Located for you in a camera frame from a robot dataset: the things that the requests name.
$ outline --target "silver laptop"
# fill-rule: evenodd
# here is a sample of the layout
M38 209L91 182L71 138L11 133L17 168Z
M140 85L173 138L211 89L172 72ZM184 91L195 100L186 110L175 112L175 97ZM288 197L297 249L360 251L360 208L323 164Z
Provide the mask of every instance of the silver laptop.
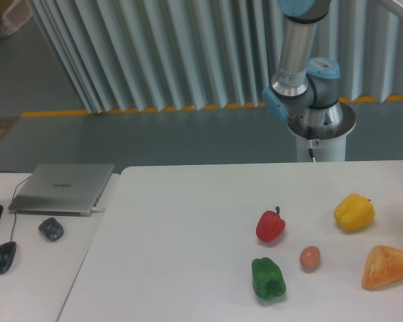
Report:
M113 164L39 164L9 211L90 216L113 170Z

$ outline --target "black mouse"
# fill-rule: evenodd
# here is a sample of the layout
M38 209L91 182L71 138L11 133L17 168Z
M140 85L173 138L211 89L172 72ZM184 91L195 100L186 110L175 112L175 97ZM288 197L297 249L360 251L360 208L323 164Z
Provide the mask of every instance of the black mouse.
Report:
M43 223L40 224L39 230L52 242L60 239L60 237L64 234L64 228L53 217L44 220Z
M9 241L0 245L0 274L4 274L11 268L15 258L16 243Z

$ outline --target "floor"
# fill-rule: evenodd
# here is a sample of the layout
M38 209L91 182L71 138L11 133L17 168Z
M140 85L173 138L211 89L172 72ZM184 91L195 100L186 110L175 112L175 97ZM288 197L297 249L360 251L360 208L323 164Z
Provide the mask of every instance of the floor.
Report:
M403 101L351 103L347 160L403 160ZM83 109L34 20L0 41L0 117ZM0 141L0 170L39 163L127 166L295 162L294 139L265 108L20 117Z

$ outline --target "yellow bell pepper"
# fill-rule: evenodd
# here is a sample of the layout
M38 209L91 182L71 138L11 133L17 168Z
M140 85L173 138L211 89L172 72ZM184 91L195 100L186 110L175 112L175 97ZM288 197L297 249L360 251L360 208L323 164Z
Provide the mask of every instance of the yellow bell pepper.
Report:
M340 228L355 231L368 226L375 217L370 200L353 193L346 197L334 211L334 218Z

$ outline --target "vertical blind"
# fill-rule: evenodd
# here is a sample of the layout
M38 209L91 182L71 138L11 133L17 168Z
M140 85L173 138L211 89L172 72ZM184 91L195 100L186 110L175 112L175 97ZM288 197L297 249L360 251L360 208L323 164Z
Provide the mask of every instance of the vertical blind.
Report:
M276 0L29 0L88 112L261 102L277 68ZM313 56L340 96L403 95L403 21L376 0L332 0Z

